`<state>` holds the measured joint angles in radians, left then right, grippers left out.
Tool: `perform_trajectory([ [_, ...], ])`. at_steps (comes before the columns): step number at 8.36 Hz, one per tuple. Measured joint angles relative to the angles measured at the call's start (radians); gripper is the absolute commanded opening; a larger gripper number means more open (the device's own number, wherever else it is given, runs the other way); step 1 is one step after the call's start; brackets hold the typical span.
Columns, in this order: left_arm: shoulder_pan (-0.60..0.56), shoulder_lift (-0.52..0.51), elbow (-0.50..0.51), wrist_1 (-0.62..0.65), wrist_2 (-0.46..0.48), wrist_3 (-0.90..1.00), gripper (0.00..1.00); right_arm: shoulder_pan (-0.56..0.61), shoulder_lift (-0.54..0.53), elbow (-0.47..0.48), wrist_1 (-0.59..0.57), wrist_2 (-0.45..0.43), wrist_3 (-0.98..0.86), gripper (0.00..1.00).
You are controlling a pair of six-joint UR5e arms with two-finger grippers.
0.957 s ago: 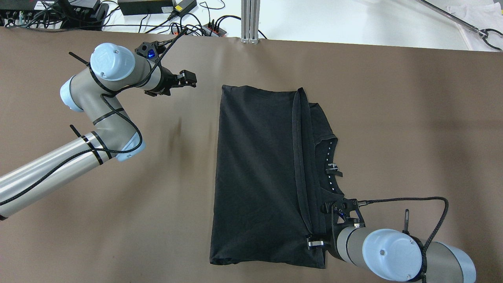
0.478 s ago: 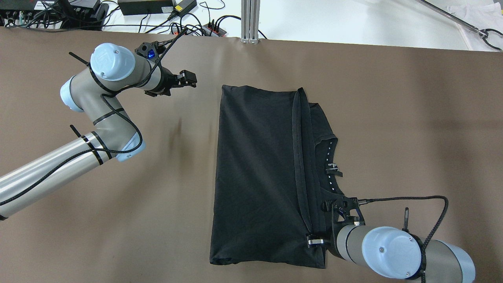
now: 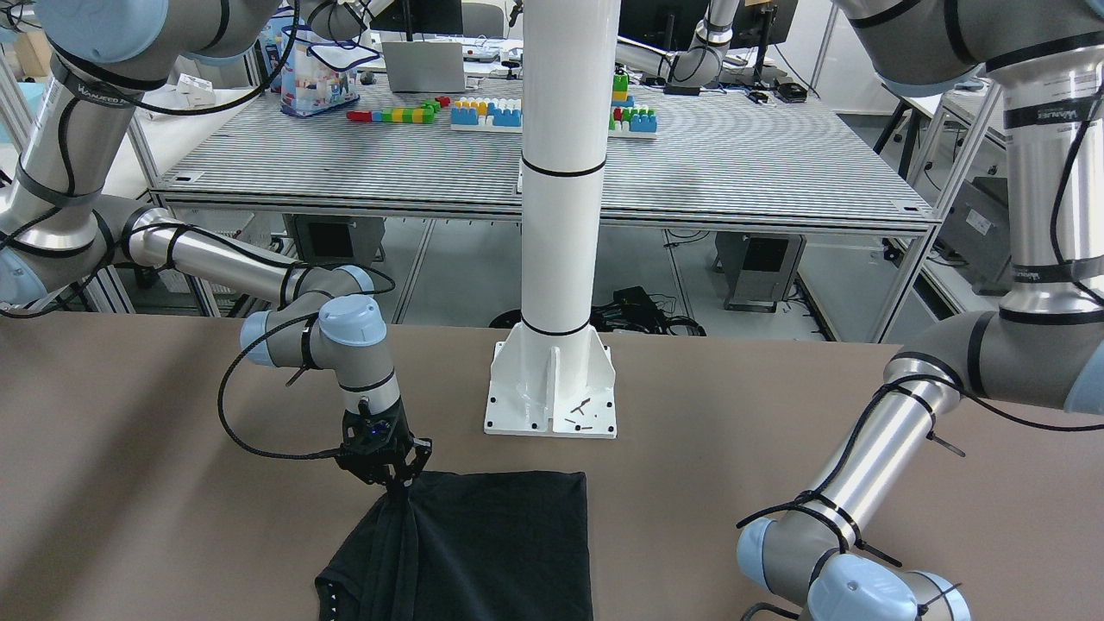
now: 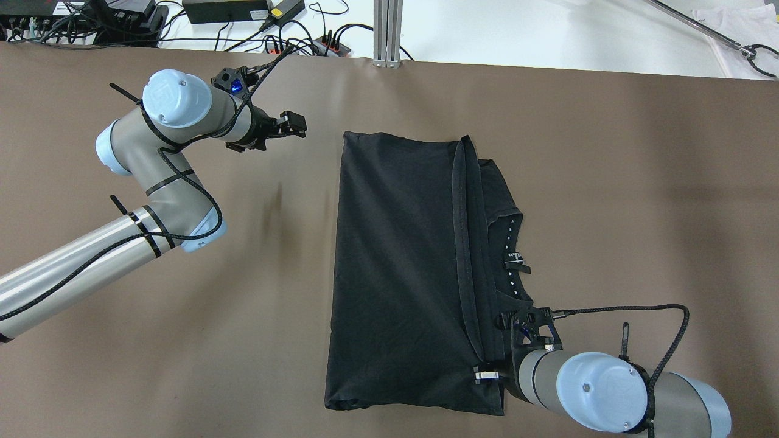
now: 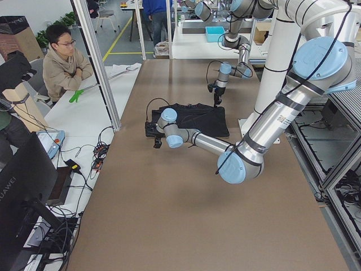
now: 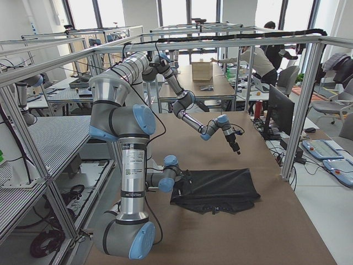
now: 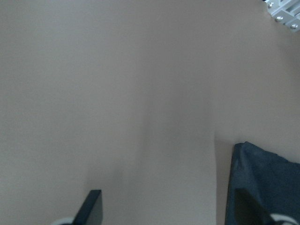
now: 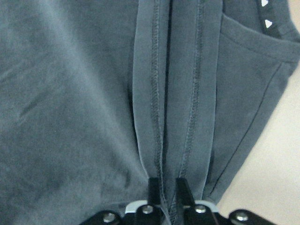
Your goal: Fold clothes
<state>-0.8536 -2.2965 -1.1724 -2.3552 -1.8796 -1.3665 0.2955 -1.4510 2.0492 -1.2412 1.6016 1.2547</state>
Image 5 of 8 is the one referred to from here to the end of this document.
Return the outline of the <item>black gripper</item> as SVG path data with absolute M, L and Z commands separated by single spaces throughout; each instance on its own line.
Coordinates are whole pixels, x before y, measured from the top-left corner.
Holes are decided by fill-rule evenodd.
M 156 149 L 159 149 L 162 146 L 161 139 L 165 137 L 165 134 L 160 133 L 156 130 L 152 131 L 151 134 L 152 134 L 152 137 L 155 139 L 153 147 Z
M 214 87 L 214 108 L 218 107 L 218 104 L 222 102 L 222 95 L 224 94 L 224 87 L 215 86 Z

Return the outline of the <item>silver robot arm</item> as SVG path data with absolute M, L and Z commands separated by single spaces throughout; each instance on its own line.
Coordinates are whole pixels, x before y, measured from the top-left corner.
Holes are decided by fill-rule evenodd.
M 228 78 L 248 69 L 250 41 L 241 35 L 244 19 L 267 19 L 276 12 L 266 69 L 254 111 L 241 141 L 230 144 L 197 129 L 181 129 L 177 113 L 162 111 L 154 130 L 171 148 L 188 142 L 218 155 L 217 173 L 228 183 L 256 178 L 264 169 L 264 154 L 311 99 L 356 87 L 354 43 L 360 6 L 350 1 L 232 1 L 229 28 L 222 45 L 237 49 L 236 66 L 222 63 L 208 89 L 221 102 Z
M 230 76 L 238 78 L 251 78 L 253 76 L 253 72 L 248 66 L 251 43 L 240 34 L 244 19 L 250 15 L 257 20 L 264 20 L 272 14 L 273 10 L 273 5 L 263 1 L 232 1 L 230 26 L 226 34 L 222 36 L 222 46 L 237 50 L 239 58 L 237 65 L 222 62 L 218 70 L 217 80 L 208 84 L 209 92 L 214 93 L 214 107 L 221 103 L 221 97 L 225 93 Z

